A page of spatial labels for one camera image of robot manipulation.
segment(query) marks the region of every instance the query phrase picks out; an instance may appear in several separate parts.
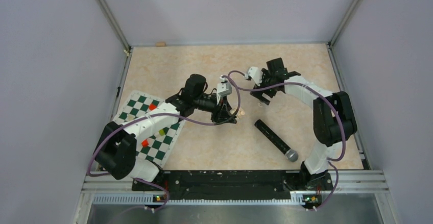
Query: gray floor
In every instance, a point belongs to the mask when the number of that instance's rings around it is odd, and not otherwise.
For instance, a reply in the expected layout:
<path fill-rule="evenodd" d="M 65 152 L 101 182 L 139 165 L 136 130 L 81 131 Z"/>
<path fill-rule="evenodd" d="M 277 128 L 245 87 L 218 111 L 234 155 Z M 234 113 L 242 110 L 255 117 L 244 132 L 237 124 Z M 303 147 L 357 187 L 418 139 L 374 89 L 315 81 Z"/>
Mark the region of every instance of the gray floor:
<path fill-rule="evenodd" d="M 106 224 L 131 206 L 95 205 L 88 224 Z M 382 223 L 373 194 L 334 195 L 318 212 L 299 211 L 298 206 L 167 206 L 152 214 L 135 209 L 112 224 L 119 223 Z"/>

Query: metal frame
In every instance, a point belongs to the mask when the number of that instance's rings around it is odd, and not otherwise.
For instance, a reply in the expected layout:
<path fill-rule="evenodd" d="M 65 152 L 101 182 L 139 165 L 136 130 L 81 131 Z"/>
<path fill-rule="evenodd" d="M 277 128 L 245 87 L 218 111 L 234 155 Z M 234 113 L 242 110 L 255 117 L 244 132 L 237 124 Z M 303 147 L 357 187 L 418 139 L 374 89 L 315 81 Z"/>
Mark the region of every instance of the metal frame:
<path fill-rule="evenodd" d="M 115 17 L 113 16 L 110 8 L 108 7 L 105 0 L 97 0 L 101 10 L 107 17 L 113 31 L 117 35 L 118 39 L 121 41 L 125 48 L 125 53 L 127 55 L 122 77 L 118 86 L 117 97 L 115 98 L 114 106 L 112 109 L 112 115 L 115 115 L 119 106 L 120 97 L 125 84 L 126 75 L 128 72 L 129 64 L 131 61 L 130 52 L 132 51 L 131 46 L 128 44 L 120 26 L 118 25 Z M 339 63 L 334 56 L 333 47 L 337 43 L 341 33 L 347 26 L 352 15 L 359 6 L 361 0 L 353 0 L 350 7 L 348 8 L 344 18 L 339 24 L 336 32 L 334 33 L 332 39 L 327 43 L 327 49 L 329 57 L 332 63 L 332 67 L 337 79 L 339 88 L 341 90 L 346 90 L 346 83 L 344 77 L 342 76 L 339 68 Z M 362 139 L 361 133 L 358 131 L 355 135 L 355 141 L 358 146 L 360 155 L 363 161 L 367 161 L 364 157 L 364 153 L 367 155 Z M 331 178 L 335 181 L 335 171 L 329 171 Z M 386 183 L 386 179 L 381 170 L 339 170 L 339 185 L 335 194 L 365 194 L 373 193 L 375 194 L 378 209 L 382 216 L 382 220 L 385 224 L 393 224 L 398 222 L 398 215 L 395 210 L 392 198 L 390 196 L 389 188 Z M 155 204 L 151 202 L 152 194 L 160 194 L 161 192 L 134 192 L 131 190 L 132 179 L 122 179 L 116 180 L 112 176 L 103 176 L 98 178 L 86 177 L 82 187 L 79 203 L 77 206 L 76 214 L 74 217 L 74 224 L 86 224 L 88 217 L 90 215 L 90 209 L 92 204 L 130 204 L 130 205 L 141 205 L 141 204 Z M 274 205 L 274 204 L 299 204 L 297 200 L 303 194 L 314 194 L 314 191 L 291 191 L 292 200 L 284 201 L 260 201 L 260 202 L 250 202 L 250 204 L 261 204 L 261 205 Z M 212 204 L 246 204 L 245 201 L 233 202 L 233 201 L 170 201 L 168 205 L 212 205 Z"/>

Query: green and white checkered board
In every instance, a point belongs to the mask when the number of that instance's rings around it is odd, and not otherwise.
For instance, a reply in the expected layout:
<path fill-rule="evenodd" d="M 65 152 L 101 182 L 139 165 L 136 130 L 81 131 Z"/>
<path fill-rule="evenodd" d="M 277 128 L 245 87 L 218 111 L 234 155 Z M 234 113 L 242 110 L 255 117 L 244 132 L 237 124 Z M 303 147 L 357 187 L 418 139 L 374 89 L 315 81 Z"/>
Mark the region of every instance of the green and white checkered board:
<path fill-rule="evenodd" d="M 158 106 L 163 99 L 151 96 L 141 91 L 134 90 L 126 99 L 119 113 L 114 117 L 116 123 L 131 121 L 150 112 L 149 105 Z M 159 164 L 161 167 L 166 163 L 177 137 L 183 128 L 185 121 L 162 129 L 164 133 L 157 132 L 148 138 L 149 146 L 143 147 L 141 141 L 137 142 L 137 157 L 148 159 Z"/>

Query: gray wall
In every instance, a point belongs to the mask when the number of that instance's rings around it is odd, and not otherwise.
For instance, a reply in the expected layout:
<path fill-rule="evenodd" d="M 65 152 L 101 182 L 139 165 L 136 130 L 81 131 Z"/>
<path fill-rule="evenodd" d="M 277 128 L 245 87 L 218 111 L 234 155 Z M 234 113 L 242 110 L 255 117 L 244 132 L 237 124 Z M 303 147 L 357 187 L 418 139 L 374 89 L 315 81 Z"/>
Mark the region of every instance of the gray wall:
<path fill-rule="evenodd" d="M 403 223 L 431 223 L 433 0 L 363 0 L 335 50 Z"/>
<path fill-rule="evenodd" d="M 70 223 L 122 46 L 95 0 L 0 0 L 0 223 Z"/>
<path fill-rule="evenodd" d="M 107 0 L 131 45 L 328 41 L 352 0 Z"/>

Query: green square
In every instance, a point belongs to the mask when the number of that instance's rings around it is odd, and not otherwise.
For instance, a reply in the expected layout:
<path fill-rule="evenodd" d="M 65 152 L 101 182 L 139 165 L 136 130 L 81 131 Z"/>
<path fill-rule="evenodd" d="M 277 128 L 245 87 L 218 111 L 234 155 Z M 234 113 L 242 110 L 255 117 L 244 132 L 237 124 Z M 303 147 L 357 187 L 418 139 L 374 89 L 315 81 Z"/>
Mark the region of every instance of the green square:
<path fill-rule="evenodd" d="M 132 115 L 137 115 L 137 113 L 138 113 L 138 109 L 136 109 L 136 108 L 132 108 L 131 109 L 131 112 L 130 112 L 130 114 L 132 114 Z"/>
<path fill-rule="evenodd" d="M 162 160 L 164 158 L 165 153 L 163 151 L 159 151 L 156 153 L 155 158 Z"/>
<path fill-rule="evenodd" d="M 144 103 L 145 100 L 146 100 L 146 97 L 141 95 L 140 98 L 137 100 L 137 102 Z"/>
<path fill-rule="evenodd" d="M 154 141 L 152 144 L 152 147 L 155 149 L 159 149 L 161 147 L 162 143 L 160 141 Z"/>
<path fill-rule="evenodd" d="M 143 148 L 141 149 L 141 152 L 142 152 L 143 154 L 148 154 L 148 153 L 149 153 L 149 150 L 150 150 L 150 147 L 147 146 L 147 147 L 143 147 Z"/>
<path fill-rule="evenodd" d="M 122 112 L 121 115 L 119 116 L 119 118 L 121 119 L 126 119 L 128 117 L 128 114 L 125 112 Z"/>
<path fill-rule="evenodd" d="M 147 112 L 148 111 L 149 106 L 146 104 L 143 104 L 140 108 L 140 110 Z"/>
<path fill-rule="evenodd" d="M 137 103 L 137 102 L 136 102 L 136 101 L 133 101 L 133 100 L 129 100 L 129 102 L 128 102 L 128 106 L 130 106 L 130 107 L 134 107 L 135 103 Z"/>
<path fill-rule="evenodd" d="M 166 136 L 162 142 L 164 142 L 165 144 L 170 145 L 170 143 L 171 143 L 172 141 L 173 141 L 173 137 L 171 137 L 171 136 Z"/>
<path fill-rule="evenodd" d="M 170 128 L 172 128 L 173 130 L 177 130 L 179 128 L 180 123 L 176 123 L 172 126 L 170 126 Z"/>

